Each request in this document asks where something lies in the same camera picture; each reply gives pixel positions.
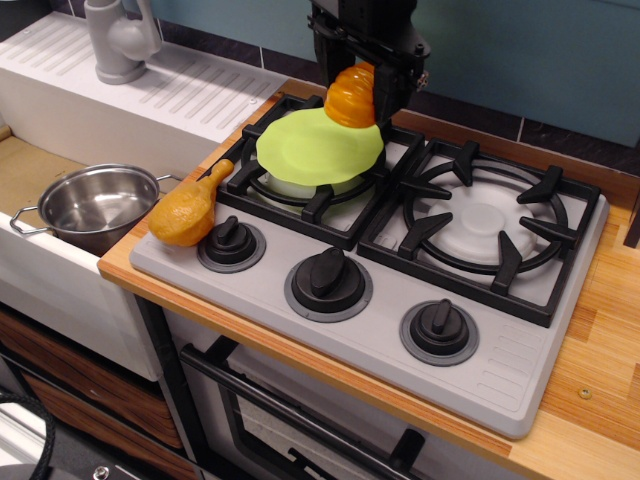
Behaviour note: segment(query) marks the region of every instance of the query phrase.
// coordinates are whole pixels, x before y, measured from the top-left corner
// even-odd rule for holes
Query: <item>stainless steel pot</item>
[[[52,230],[61,240],[102,256],[151,210],[160,193],[146,170],[120,164],[87,167],[51,184],[34,207],[21,208],[9,222],[22,235]],[[38,210],[45,228],[24,230],[20,214]]]

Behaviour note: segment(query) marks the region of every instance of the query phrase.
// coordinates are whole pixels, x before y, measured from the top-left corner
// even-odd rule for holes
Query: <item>black burner grate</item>
[[[435,156],[445,157],[450,161],[430,167],[429,164]],[[548,206],[555,216],[555,222],[529,217],[520,219],[520,225],[548,241],[546,248],[523,260],[509,235],[501,231],[497,242],[500,261],[495,265],[487,265],[457,258],[442,251],[430,241],[437,232],[447,228],[453,215],[450,212],[431,216],[427,214],[416,219],[416,200],[428,198],[446,202],[451,198],[451,193],[432,183],[433,180],[441,175],[453,173],[462,185],[472,187],[474,174],[479,171],[491,172],[498,178],[503,178],[505,182],[515,180],[519,184],[527,184],[528,188],[517,197],[518,203],[542,202]],[[358,244],[358,254],[511,315],[548,327],[599,194],[600,191],[596,187],[564,178],[562,170],[558,167],[552,166],[544,172],[484,155],[479,152],[479,145],[474,142],[459,147],[432,140],[424,155],[407,169],[398,187],[363,234]],[[567,211],[561,197],[573,197],[584,203],[582,217],[576,228],[569,228]],[[399,206],[402,208],[408,232],[395,250],[383,246],[384,242],[379,242],[378,239],[392,216],[397,215]],[[427,260],[419,253],[426,253]],[[537,305],[510,292],[510,287],[519,274],[541,268],[552,259],[560,261],[562,266],[554,278],[555,284],[546,304]],[[442,268],[438,262],[451,268]],[[490,282],[480,282],[474,275],[492,276],[493,279]]]
[[[322,105],[320,97],[303,100],[285,95],[255,125],[245,127],[242,138],[222,156],[236,165],[239,163],[242,168],[228,182],[220,186],[217,199],[226,205],[285,228],[335,247],[351,250],[377,211],[376,207],[388,195],[395,179],[399,176],[399,171],[419,156],[424,148],[424,137],[388,123],[381,128],[385,143],[393,142],[407,147],[403,157],[392,169],[385,165],[386,158],[383,151],[376,164],[360,175],[362,181],[353,189],[336,193],[332,185],[321,185],[317,187],[315,195],[311,198],[282,195],[260,180],[266,171],[256,160],[256,141],[269,124],[288,112],[320,108]],[[356,220],[347,229],[340,230],[323,223],[323,215],[326,212],[368,192],[372,192],[370,199],[361,207]],[[296,207],[297,210],[282,208],[277,204],[283,207]]]

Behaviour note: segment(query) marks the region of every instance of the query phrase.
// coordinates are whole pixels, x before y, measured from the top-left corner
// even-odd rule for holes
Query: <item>wooden countertop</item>
[[[322,93],[317,87],[293,81],[287,82],[282,90],[301,97]],[[267,111],[275,100],[264,105],[250,122]],[[394,121],[396,125],[424,132],[427,138],[456,143],[476,140],[486,153],[518,159],[538,168],[559,165],[567,176],[600,186],[611,203],[604,233],[540,410],[524,439],[512,441],[496,435],[134,270],[129,254],[147,232],[144,220],[102,257],[98,263],[102,275],[162,307],[528,477],[640,479],[640,250],[623,246],[640,192],[640,179],[429,117],[400,112]],[[195,181],[238,136],[236,132],[204,159],[185,181]]]

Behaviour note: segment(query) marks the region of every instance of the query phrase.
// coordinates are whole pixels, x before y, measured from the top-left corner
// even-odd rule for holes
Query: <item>orange object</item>
[[[370,63],[362,62],[346,68],[329,87],[324,109],[340,125],[353,128],[376,123],[373,105],[373,72]]]
[[[149,231],[169,245],[197,244],[213,228],[217,188],[231,172],[233,162],[220,160],[208,177],[169,192],[149,214]]]

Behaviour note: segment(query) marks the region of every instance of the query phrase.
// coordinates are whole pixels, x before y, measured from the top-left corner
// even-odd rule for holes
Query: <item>pot handle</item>
[[[24,207],[21,208],[20,210],[18,210],[18,212],[13,216],[13,218],[9,221],[9,225],[11,225],[11,228],[13,228],[16,232],[21,233],[22,235],[31,235],[32,233],[40,233],[40,232],[46,232],[47,230],[51,230],[53,231],[53,228],[51,227],[44,227],[44,228],[34,228],[33,230],[24,230],[22,228],[20,228],[17,225],[17,221],[18,221],[18,217],[20,215],[22,215],[23,212],[28,212],[31,210],[36,210],[38,207]]]
[[[179,182],[184,180],[184,178],[182,177],[176,177],[175,175],[172,175],[169,173],[168,175],[162,175],[161,177],[156,177],[156,181],[161,182],[162,180],[167,180],[168,178],[173,178],[174,180],[178,180]]]

